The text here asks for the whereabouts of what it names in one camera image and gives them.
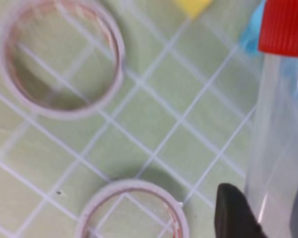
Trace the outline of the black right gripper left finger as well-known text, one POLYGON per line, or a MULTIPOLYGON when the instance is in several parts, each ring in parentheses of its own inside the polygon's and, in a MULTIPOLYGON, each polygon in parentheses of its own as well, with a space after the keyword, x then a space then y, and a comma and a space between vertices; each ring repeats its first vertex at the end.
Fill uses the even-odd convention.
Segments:
POLYGON ((265 238, 244 194, 230 183, 217 189, 214 218, 217 238, 265 238))

